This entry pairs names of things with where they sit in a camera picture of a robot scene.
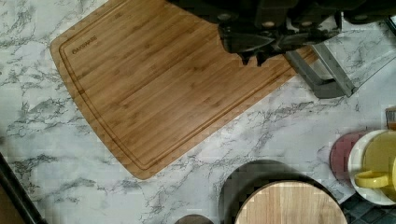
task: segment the round wooden board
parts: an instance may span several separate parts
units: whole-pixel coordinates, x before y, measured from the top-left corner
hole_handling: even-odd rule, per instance
[[[236,224],[347,224],[338,203],[310,184],[279,181],[256,190],[243,204]]]

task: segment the gray marble veining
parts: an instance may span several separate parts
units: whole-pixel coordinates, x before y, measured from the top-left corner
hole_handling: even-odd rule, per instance
[[[50,57],[50,41],[104,2],[0,0],[0,151],[49,223],[175,223],[187,214],[217,222],[224,180],[259,159],[289,164],[340,202],[353,193],[334,179],[329,153],[344,133],[385,128],[384,109],[396,104],[396,41],[383,23],[345,24],[327,42],[364,83],[352,97],[318,100],[294,77],[142,181],[92,131]]]

